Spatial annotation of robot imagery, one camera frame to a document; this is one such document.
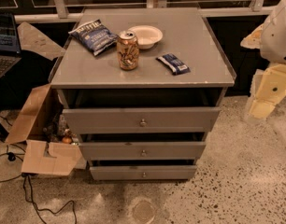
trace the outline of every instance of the floor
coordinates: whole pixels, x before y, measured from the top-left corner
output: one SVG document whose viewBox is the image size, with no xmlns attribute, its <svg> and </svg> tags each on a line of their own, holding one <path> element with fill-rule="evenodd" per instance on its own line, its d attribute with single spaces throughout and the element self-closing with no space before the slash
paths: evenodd
<svg viewBox="0 0 286 224">
<path fill-rule="evenodd" d="M 96 182 L 86 170 L 70 176 L 31 176 L 33 199 L 41 221 L 25 201 L 23 183 L 0 183 L 0 223 L 81 224 L 286 224 L 286 97 L 267 120 L 244 120 L 247 96 L 226 97 L 207 138 L 207 147 L 188 181 Z M 4 113 L 9 120 L 15 112 Z M 9 151 L 22 153 L 18 147 Z M 7 146 L 0 142 L 0 154 Z M 0 157 L 0 180 L 20 175 L 21 161 Z"/>
</svg>

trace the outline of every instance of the cardboard box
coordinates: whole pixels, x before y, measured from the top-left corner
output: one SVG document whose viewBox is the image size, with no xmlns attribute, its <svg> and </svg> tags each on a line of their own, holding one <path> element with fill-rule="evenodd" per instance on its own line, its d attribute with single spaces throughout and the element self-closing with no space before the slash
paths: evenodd
<svg viewBox="0 0 286 224">
<path fill-rule="evenodd" d="M 5 141 L 6 144 L 27 142 L 23 173 L 69 175 L 73 168 L 86 167 L 79 146 L 45 141 L 43 128 L 60 108 L 58 95 L 50 84 L 32 89 Z"/>
</svg>

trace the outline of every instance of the white plate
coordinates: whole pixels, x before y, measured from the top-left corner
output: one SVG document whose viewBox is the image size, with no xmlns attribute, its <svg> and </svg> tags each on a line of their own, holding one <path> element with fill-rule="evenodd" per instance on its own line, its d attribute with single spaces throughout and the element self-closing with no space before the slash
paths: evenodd
<svg viewBox="0 0 286 224">
<path fill-rule="evenodd" d="M 161 30 L 154 26 L 134 26 L 128 30 L 136 33 L 140 49 L 150 49 L 155 43 L 159 42 L 163 38 Z"/>
</svg>

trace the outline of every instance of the cabinet top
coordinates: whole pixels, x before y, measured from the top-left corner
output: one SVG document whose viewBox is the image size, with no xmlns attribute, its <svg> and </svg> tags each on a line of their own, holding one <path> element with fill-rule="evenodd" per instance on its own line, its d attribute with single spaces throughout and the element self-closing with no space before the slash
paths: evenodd
<svg viewBox="0 0 286 224">
<path fill-rule="evenodd" d="M 113 8 L 86 9 L 79 25 L 100 20 L 112 33 L 118 34 L 137 25 L 151 25 L 163 32 L 163 39 L 153 48 L 141 50 L 138 68 L 123 71 L 118 64 L 116 48 L 94 57 L 74 38 L 51 82 L 56 89 L 77 88 L 165 88 L 230 87 L 235 73 L 223 51 L 217 47 L 196 8 Z M 173 53 L 191 72 L 173 76 L 156 60 Z"/>
</svg>

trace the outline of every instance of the drawer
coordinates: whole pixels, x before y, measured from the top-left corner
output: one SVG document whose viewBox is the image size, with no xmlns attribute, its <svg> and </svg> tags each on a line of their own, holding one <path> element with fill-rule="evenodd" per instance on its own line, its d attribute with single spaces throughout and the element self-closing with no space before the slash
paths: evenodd
<svg viewBox="0 0 286 224">
<path fill-rule="evenodd" d="M 97 166 L 90 168 L 94 180 L 181 180 L 192 178 L 195 171 L 195 165 Z"/>
<path fill-rule="evenodd" d="M 88 161 L 98 160 L 181 160 L 199 159 L 204 142 L 119 142 L 81 143 L 79 148 Z"/>
<path fill-rule="evenodd" d="M 209 132 L 218 107 L 65 109 L 74 133 Z"/>
</svg>

